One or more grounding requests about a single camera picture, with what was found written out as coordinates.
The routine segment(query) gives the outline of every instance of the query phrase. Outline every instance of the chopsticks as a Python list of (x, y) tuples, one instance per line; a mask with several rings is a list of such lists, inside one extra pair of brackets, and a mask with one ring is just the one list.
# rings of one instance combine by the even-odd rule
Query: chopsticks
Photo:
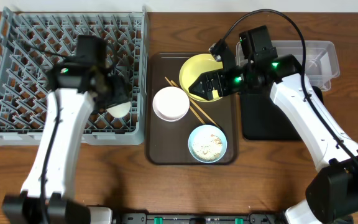
[[(165, 77), (165, 79), (166, 79), (167, 82), (169, 82), (170, 85), (173, 85), (173, 86), (175, 86), (175, 87), (177, 87), (177, 88), (180, 88), (173, 80), (170, 81), (167, 77)], [(200, 110), (200, 111), (202, 112), (202, 114), (203, 114), (204, 116), (206, 116), (217, 128), (219, 128), (219, 129), (221, 128), (218, 124), (216, 124), (216, 122), (215, 122), (210, 116), (208, 116), (207, 113), (205, 113), (205, 111), (204, 111), (203, 109), (201, 109), (200, 106), (198, 106), (198, 105), (196, 104), (196, 102), (195, 102), (193, 99), (191, 99), (191, 98), (189, 97), (189, 100), (190, 100), (190, 102), (191, 102), (198, 110)], [(200, 118), (200, 116), (197, 114), (197, 112), (196, 112), (194, 109), (191, 108), (191, 106), (190, 106), (190, 110), (196, 115), (196, 117), (201, 121), (202, 124), (205, 124), (205, 122)]]
[[(174, 86), (175, 82), (173, 82), (173, 81), (171, 82), (167, 77), (165, 77), (165, 79), (169, 83), (169, 85)], [(201, 121), (201, 124), (205, 124), (204, 120), (198, 115), (198, 113), (194, 110), (194, 108), (192, 106), (190, 106), (190, 110), (191, 110), (191, 112), (193, 112), (194, 115), (196, 115), (196, 117), (199, 119), (199, 121)]]

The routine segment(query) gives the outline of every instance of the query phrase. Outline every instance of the rice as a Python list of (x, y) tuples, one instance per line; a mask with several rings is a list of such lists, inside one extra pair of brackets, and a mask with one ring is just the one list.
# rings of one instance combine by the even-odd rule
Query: rice
[(213, 134), (199, 134), (193, 141), (194, 154), (203, 161), (213, 161), (222, 152), (222, 141)]

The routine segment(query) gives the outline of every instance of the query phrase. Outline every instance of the wire grid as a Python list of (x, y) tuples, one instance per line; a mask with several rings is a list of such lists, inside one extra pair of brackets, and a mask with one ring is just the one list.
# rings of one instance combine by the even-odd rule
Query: wire grid
[(0, 131), (28, 133), (42, 131), (47, 113), (48, 86), (45, 72), (63, 58), (45, 55), (42, 50), (61, 55), (73, 55), (78, 35), (95, 35), (107, 43), (106, 66), (117, 63), (115, 74), (125, 76), (132, 84), (132, 107), (123, 118), (113, 118), (107, 111), (91, 115), (85, 133), (135, 130), (137, 94), (139, 93), (139, 59), (142, 19), (108, 16), (16, 16), (9, 24), (7, 47), (12, 51), (9, 78), (3, 84), (5, 93), (0, 100)]

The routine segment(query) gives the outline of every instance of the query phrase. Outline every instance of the dark brown tray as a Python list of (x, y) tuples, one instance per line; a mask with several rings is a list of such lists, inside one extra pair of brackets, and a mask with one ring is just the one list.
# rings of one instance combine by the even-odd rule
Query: dark brown tray
[[(179, 71), (187, 59), (195, 53), (159, 53), (152, 57), (147, 74), (147, 119), (146, 157), (158, 165), (205, 165), (193, 158), (188, 149), (190, 133), (202, 124), (189, 110), (177, 122), (160, 119), (152, 109), (154, 95), (170, 86), (164, 77), (179, 84)], [(227, 165), (234, 162), (238, 152), (236, 101), (235, 96), (227, 96), (210, 103), (197, 104), (220, 125), (227, 139), (227, 150), (219, 161), (212, 165)], [(207, 124), (211, 122), (196, 108), (197, 113)]]

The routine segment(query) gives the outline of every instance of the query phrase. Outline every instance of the green connector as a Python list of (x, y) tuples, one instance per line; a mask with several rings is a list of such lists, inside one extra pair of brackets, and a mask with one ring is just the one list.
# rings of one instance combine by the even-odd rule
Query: green connector
[(234, 220), (234, 223), (235, 224), (244, 224), (244, 220), (242, 219), (242, 218), (236, 218), (235, 220)]
[(155, 217), (154, 218), (154, 224), (162, 224), (162, 218), (161, 217)]

